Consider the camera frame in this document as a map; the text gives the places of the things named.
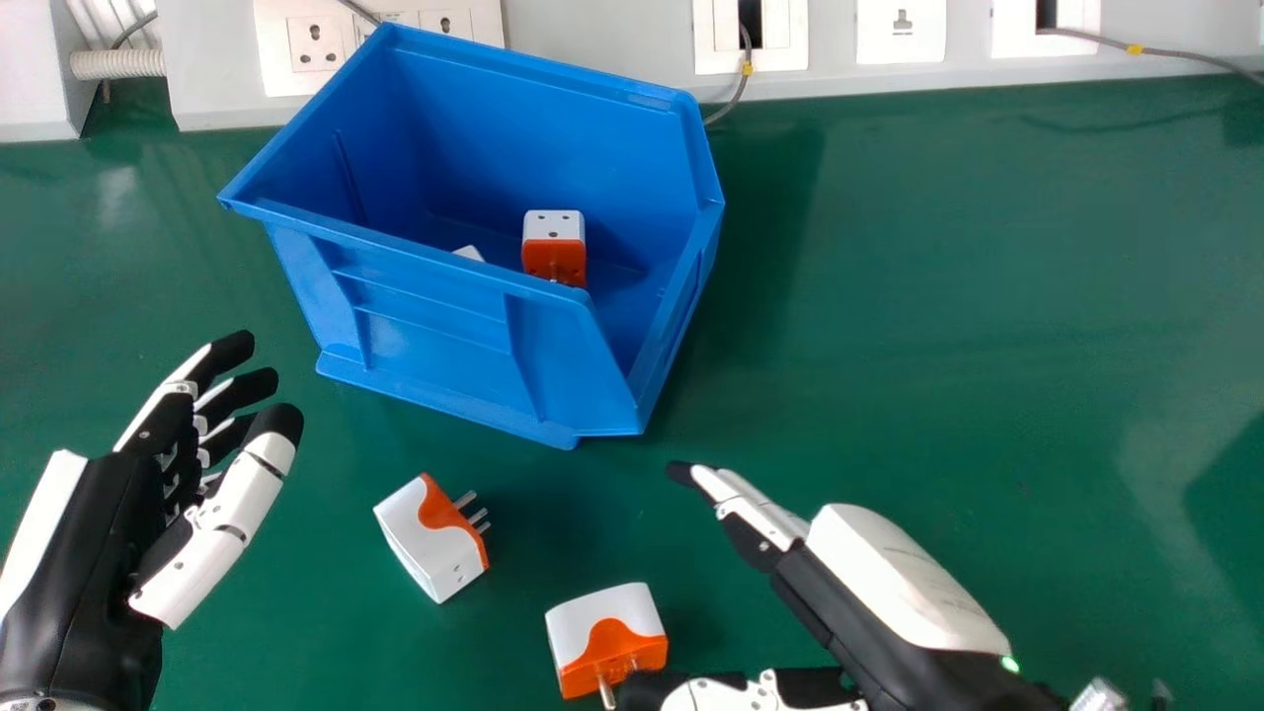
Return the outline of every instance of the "corrugated white hose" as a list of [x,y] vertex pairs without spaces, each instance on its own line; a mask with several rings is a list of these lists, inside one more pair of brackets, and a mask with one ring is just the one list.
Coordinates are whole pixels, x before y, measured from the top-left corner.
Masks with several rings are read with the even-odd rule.
[[162,49],[94,49],[71,52],[71,72],[80,81],[167,76]]

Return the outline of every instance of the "blue storage bin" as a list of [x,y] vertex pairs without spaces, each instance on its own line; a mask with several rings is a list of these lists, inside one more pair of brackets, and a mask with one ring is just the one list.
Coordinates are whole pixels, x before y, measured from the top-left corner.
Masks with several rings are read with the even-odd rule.
[[[562,449],[645,431],[724,207],[688,94],[398,25],[220,201],[267,226],[320,373]],[[586,291],[522,273],[533,209],[584,213]]]

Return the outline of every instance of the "gray cable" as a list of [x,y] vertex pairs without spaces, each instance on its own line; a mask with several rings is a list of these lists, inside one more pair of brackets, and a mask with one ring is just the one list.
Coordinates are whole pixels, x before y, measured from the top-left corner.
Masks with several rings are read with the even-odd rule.
[[379,20],[373,13],[365,10],[364,6],[362,6],[355,0],[337,0],[337,1],[339,1],[340,5],[343,5],[348,10],[350,10],[350,11],[355,13],[356,15],[360,15],[362,18],[364,18],[364,22],[369,23],[370,25],[378,27],[378,25],[382,24],[382,20]]
[[157,19],[158,19],[158,10],[154,10],[153,13],[149,13],[148,15],[145,15],[145,16],[140,18],[139,20],[131,23],[128,27],[128,29],[123,30],[123,34],[120,34],[119,38],[114,40],[114,44],[110,46],[110,49],[118,49],[118,48],[123,47],[123,43],[126,42],[129,37],[131,37],[133,34],[140,32],[142,29],[145,28],[147,24],[149,24],[149,23],[152,23],[152,22],[154,22]]
[[742,95],[746,94],[746,82],[751,80],[751,57],[755,56],[753,42],[751,42],[751,33],[746,32],[746,25],[739,24],[737,29],[742,32],[742,46],[746,47],[746,57],[742,59],[742,81],[737,85],[737,91],[733,92],[733,97],[715,110],[714,114],[703,119],[703,125],[709,127],[713,123],[723,119],[729,111],[737,108],[737,102],[742,100]]
[[1039,29],[1036,34],[1059,34],[1062,37],[1074,37],[1076,39],[1087,39],[1088,42],[1096,42],[1097,44],[1105,44],[1106,47],[1114,47],[1115,49],[1122,49],[1129,54],[1153,54],[1155,57],[1176,57],[1177,59],[1189,59],[1193,62],[1202,62],[1205,65],[1211,65],[1213,67],[1220,67],[1222,70],[1241,75],[1255,83],[1264,86],[1264,77],[1235,65],[1227,59],[1221,59],[1220,57],[1211,57],[1208,54],[1200,54],[1197,52],[1181,52],[1179,49],[1155,49],[1154,47],[1145,47],[1144,44],[1131,44],[1127,42],[1120,42],[1117,39],[1111,39],[1109,37],[1102,37],[1100,34],[1093,34],[1091,32],[1081,32],[1078,29],[1066,29],[1066,28],[1049,28]]

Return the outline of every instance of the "metal pin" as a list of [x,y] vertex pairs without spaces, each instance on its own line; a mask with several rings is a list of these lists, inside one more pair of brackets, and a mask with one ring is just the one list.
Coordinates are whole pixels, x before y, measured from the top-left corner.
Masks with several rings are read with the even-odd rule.
[[598,676],[597,683],[602,687],[602,706],[605,711],[614,711],[618,708],[618,703],[614,701],[614,689],[611,688],[611,682],[605,681],[605,677]]
[[464,509],[464,507],[469,506],[470,504],[474,504],[475,498],[478,498],[477,493],[474,493],[473,491],[466,491],[465,496],[463,496],[463,497],[460,497],[460,498],[458,498],[456,501],[453,502],[453,506],[455,506],[456,509]]

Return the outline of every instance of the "robotic hand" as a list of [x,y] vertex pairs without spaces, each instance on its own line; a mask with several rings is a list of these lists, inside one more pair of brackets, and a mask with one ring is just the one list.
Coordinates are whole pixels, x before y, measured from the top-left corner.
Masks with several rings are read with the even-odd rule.
[[[254,335],[204,345],[167,377],[114,450],[56,452],[0,572],[0,711],[144,711],[178,628],[250,544],[302,435],[273,405]],[[206,474],[240,450],[221,473]]]
[[[737,553],[767,573],[799,621],[838,660],[823,669],[689,677],[638,672],[626,711],[1044,711],[1066,701],[1018,673],[1010,643],[953,577],[877,514],[832,504],[809,525],[737,473],[672,463]],[[851,683],[844,683],[844,676]]]

